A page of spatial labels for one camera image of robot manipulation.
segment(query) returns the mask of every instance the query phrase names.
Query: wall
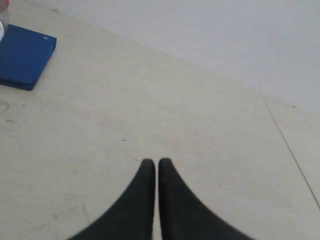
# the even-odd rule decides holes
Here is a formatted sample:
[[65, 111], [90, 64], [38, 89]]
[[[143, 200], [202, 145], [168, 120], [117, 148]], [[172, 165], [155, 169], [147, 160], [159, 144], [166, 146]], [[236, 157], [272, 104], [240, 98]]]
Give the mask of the wall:
[[31, 1], [320, 113], [318, 0]]

